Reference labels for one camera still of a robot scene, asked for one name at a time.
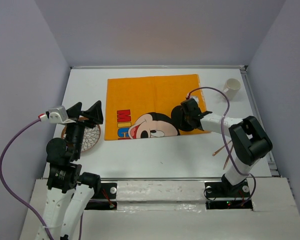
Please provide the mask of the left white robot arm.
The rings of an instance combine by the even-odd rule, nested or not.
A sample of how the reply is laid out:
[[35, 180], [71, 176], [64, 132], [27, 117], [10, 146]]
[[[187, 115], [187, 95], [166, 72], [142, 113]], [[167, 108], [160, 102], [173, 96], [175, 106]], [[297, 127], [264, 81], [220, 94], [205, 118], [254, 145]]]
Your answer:
[[100, 194], [101, 177], [81, 172], [80, 159], [85, 129], [103, 124], [101, 101], [82, 110], [78, 102], [66, 109], [57, 106], [47, 111], [52, 124], [65, 126], [65, 137], [52, 138], [46, 145], [49, 164], [47, 192], [37, 240], [70, 240], [76, 224], [91, 198]]

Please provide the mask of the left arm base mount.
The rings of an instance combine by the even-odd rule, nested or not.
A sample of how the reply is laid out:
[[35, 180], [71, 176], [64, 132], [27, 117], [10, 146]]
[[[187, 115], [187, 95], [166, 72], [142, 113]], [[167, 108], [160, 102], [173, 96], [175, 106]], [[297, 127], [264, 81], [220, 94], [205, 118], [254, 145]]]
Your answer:
[[85, 210], [96, 211], [114, 211], [117, 209], [117, 191], [118, 184], [116, 182], [102, 182], [98, 193], [87, 203]]

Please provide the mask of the white ceramic mug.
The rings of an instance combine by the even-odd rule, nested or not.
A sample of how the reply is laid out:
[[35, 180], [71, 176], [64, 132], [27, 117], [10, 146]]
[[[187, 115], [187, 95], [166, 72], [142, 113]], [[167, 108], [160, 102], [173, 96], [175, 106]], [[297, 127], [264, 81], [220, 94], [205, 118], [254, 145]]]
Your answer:
[[229, 100], [232, 100], [238, 91], [241, 89], [241, 83], [236, 78], [229, 78], [223, 87], [223, 93], [227, 96]]

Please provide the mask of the orange cartoon mouse placemat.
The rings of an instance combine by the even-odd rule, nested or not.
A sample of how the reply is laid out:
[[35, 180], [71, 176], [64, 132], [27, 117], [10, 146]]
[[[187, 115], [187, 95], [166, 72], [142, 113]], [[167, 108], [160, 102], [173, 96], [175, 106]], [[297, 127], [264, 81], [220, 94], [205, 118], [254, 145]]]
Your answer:
[[202, 134], [181, 125], [181, 102], [192, 97], [202, 112], [204, 95], [198, 74], [112, 78], [107, 81], [106, 141]]

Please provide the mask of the floral patterned plate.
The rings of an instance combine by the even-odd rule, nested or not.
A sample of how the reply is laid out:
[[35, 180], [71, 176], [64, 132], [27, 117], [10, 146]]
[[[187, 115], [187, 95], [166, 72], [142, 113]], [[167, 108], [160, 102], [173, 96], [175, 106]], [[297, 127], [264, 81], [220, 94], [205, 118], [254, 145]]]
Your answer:
[[[66, 126], [67, 124], [62, 124], [63, 130], [61, 132], [61, 138], [65, 140], [65, 131], [66, 131]], [[92, 149], [99, 141], [101, 137], [101, 127], [100, 124], [95, 124], [95, 127], [90, 129], [86, 128], [84, 130], [84, 137], [83, 137], [83, 143], [82, 143], [82, 148], [81, 148], [81, 153], [86, 152], [90, 149]]]

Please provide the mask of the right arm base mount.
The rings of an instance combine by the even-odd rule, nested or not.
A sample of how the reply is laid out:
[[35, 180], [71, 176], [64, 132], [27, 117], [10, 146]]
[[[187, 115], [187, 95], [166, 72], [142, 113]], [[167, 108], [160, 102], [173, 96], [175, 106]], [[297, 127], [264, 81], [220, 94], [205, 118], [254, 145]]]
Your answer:
[[203, 195], [206, 199], [207, 210], [241, 210], [253, 209], [250, 197], [250, 188], [247, 181], [237, 188], [225, 190], [221, 181], [208, 181], [204, 183]]

